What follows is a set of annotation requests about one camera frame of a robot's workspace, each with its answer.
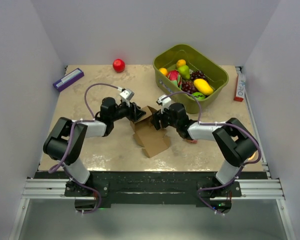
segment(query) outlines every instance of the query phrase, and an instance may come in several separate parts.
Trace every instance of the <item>orange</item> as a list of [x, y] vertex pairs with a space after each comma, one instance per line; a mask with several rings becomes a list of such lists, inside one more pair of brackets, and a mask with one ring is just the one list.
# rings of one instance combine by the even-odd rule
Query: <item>orange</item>
[[179, 61], [176, 62], [176, 68], [180, 68], [184, 65], [186, 65], [186, 60], [184, 59], [180, 59]]
[[167, 70], [166, 68], [164, 68], [164, 67], [160, 68], [159, 71], [160, 71], [163, 75], [165, 75], [165, 76], [168, 75], [168, 70]]

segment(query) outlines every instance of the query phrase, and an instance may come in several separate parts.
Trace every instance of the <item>metal frame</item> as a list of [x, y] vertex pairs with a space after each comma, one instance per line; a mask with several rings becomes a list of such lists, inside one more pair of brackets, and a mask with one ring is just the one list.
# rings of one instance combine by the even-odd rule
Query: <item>metal frame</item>
[[[23, 199], [75, 199], [93, 200], [92, 196], [66, 197], [65, 184], [68, 179], [28, 179], [26, 181]], [[284, 194], [278, 179], [238, 179], [241, 197], [233, 200], [284, 200]], [[225, 200], [226, 197], [215, 197], [211, 200]]]
[[[232, 199], [276, 200], [287, 239], [295, 240], [296, 237], [292, 227], [291, 219], [286, 208], [282, 186], [279, 179], [271, 179], [268, 163], [266, 161], [262, 144], [260, 142], [258, 129], [253, 112], [251, 110], [247, 92], [245, 93], [245, 104], [249, 112], [255, 138], [260, 143], [262, 152], [262, 166], [267, 174], [268, 179], [238, 179], [237, 181], [240, 183], [242, 196], [233, 197]], [[19, 239], [30, 199], [93, 199], [93, 197], [66, 197], [64, 195], [66, 181], [67, 179], [27, 179], [9, 240]], [[225, 197], [216, 197], [213, 200], [225, 200]]]

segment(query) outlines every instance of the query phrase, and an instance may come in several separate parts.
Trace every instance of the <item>green pear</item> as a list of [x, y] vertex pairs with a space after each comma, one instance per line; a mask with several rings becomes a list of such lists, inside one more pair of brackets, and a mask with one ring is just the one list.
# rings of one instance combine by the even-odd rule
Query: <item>green pear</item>
[[190, 79], [190, 71], [189, 67], [187, 65], [183, 65], [177, 68], [178, 72], [180, 73], [181, 77], [184, 79], [189, 80]]

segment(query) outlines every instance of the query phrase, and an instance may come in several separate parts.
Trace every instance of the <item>brown cardboard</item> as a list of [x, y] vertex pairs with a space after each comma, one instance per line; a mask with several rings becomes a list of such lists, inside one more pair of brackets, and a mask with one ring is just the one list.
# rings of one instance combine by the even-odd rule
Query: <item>brown cardboard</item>
[[156, 109], [145, 106], [142, 110], [145, 111], [145, 115], [137, 122], [130, 121], [130, 125], [134, 131], [133, 138], [136, 143], [143, 147], [142, 152], [148, 158], [152, 158], [170, 147], [170, 137], [166, 136], [167, 130], [156, 130], [152, 125], [152, 113], [155, 113]]

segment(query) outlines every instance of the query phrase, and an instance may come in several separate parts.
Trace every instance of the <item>purple cable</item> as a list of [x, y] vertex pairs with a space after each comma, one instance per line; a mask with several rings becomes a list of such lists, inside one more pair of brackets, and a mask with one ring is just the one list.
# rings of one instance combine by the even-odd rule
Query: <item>purple cable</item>
[[72, 126], [71, 126], [71, 129], [70, 129], [70, 136], [69, 136], [69, 141], [68, 141], [68, 145], [66, 146], [66, 150], [64, 152], [64, 155], [63, 157], [61, 158], [60, 162], [54, 166], [52, 166], [48, 173], [50, 174], [53, 174], [55, 173], [64, 163], [64, 161], [66, 160], [67, 156], [68, 156], [68, 153], [69, 153], [69, 150], [70, 150], [70, 146], [72, 144], [72, 140], [74, 138], [74, 130], [75, 130], [75, 126], [76, 124], [79, 124], [79, 123], [93, 123], [94, 121], [93, 120], [77, 120], [75, 122], [73, 122]]
[[82, 187], [82, 188], [85, 188], [85, 189], [88, 189], [88, 190], [90, 190], [90, 191], [95, 192], [95, 193], [97, 194], [98, 198], [99, 198], [99, 200], [98, 200], [98, 199], [96, 200], [95, 205], [94, 205], [94, 208], [93, 208], [92, 210], [89, 210], [89, 211], [79, 211], [79, 212], [81, 212], [81, 213], [83, 213], [83, 214], [91, 214], [91, 213], [95, 212], [95, 211], [100, 207], [100, 205], [101, 205], [101, 200], [102, 200], [101, 194], [100, 194], [96, 189], [94, 189], [94, 188], [92, 188], [92, 187], [89, 187], [89, 186], [86, 186], [86, 185], [84, 185], [84, 184], [78, 182], [78, 181], [77, 181], [76, 179], [74, 179], [74, 177], [67, 171], [67, 169], [66, 169], [65, 167], [63, 168], [63, 170], [64, 170], [64, 173], [65, 173], [72, 181], [74, 181], [76, 184], [78, 184], [78, 185], [79, 185], [80, 187]]
[[117, 86], [114, 86], [114, 85], [111, 85], [111, 84], [108, 84], [108, 83], [94, 83], [92, 85], [90, 85], [86, 90], [85, 90], [85, 93], [84, 93], [84, 103], [86, 105], [86, 107], [88, 108], [92, 118], [94, 119], [95, 118], [95, 115], [94, 115], [94, 112], [91, 110], [89, 104], [88, 104], [88, 101], [87, 101], [87, 93], [89, 91], [90, 88], [94, 87], [94, 86], [97, 86], [97, 85], [104, 85], [104, 86], [108, 86], [108, 87], [111, 87], [111, 88], [114, 88], [114, 89], [119, 89]]
[[198, 123], [200, 123], [202, 108], [201, 108], [201, 105], [198, 102], [198, 100], [193, 95], [191, 95], [190, 93], [185, 92], [185, 91], [176, 91], [176, 92], [173, 92], [173, 93], [169, 94], [168, 96], [165, 96], [164, 98], [162, 98], [162, 100], [165, 100], [166, 98], [170, 98], [171, 96], [176, 95], [176, 94], [187, 94], [188, 96], [192, 97], [196, 101], [196, 104], [198, 104], [198, 106], [199, 106]]
[[198, 100], [193, 96], [191, 95], [190, 93], [188, 92], [184, 92], [184, 91], [177, 91], [177, 92], [174, 92], [174, 93], [171, 93], [169, 94], [168, 96], [164, 97], [162, 100], [166, 99], [166, 98], [169, 98], [170, 96], [173, 96], [173, 95], [176, 95], [176, 94], [187, 94], [189, 95], [190, 97], [192, 97], [196, 103], [198, 104], [199, 106], [199, 114], [198, 114], [198, 123], [199, 125], [202, 125], [202, 126], [228, 126], [228, 127], [231, 127], [231, 128], [235, 128], [235, 129], [238, 129], [240, 132], [242, 132], [243, 134], [245, 134], [252, 142], [253, 144], [255, 145], [257, 151], [258, 151], [258, 157], [255, 161], [247, 161], [247, 162], [244, 162], [241, 167], [239, 168], [238, 172], [236, 173], [235, 177], [232, 178], [229, 182], [221, 185], [221, 186], [215, 186], [215, 187], [206, 187], [206, 188], [201, 188], [197, 191], [197, 195], [199, 197], [199, 199], [208, 207], [210, 208], [211, 210], [215, 211], [216, 213], [218, 214], [223, 214], [222, 212], [214, 209], [208, 202], [206, 202], [205, 200], [202, 199], [202, 197], [200, 196], [200, 193], [203, 192], [203, 191], [212, 191], [212, 190], [217, 190], [217, 189], [222, 189], [222, 188], [225, 188], [229, 185], [231, 185], [236, 179], [237, 177], [241, 174], [242, 170], [244, 169], [245, 165], [248, 165], [248, 164], [256, 164], [260, 161], [261, 159], [261, 156], [262, 156], [262, 153], [261, 153], [261, 149], [260, 149], [260, 146], [258, 144], [258, 142], [255, 140], [255, 138], [249, 134], [247, 131], [245, 131], [244, 129], [242, 129], [241, 127], [237, 126], [237, 125], [234, 125], [234, 124], [231, 124], [231, 123], [217, 123], [217, 122], [200, 122], [200, 118], [201, 118], [201, 115], [202, 115], [202, 108], [201, 108], [201, 105], [200, 103], [198, 102]]

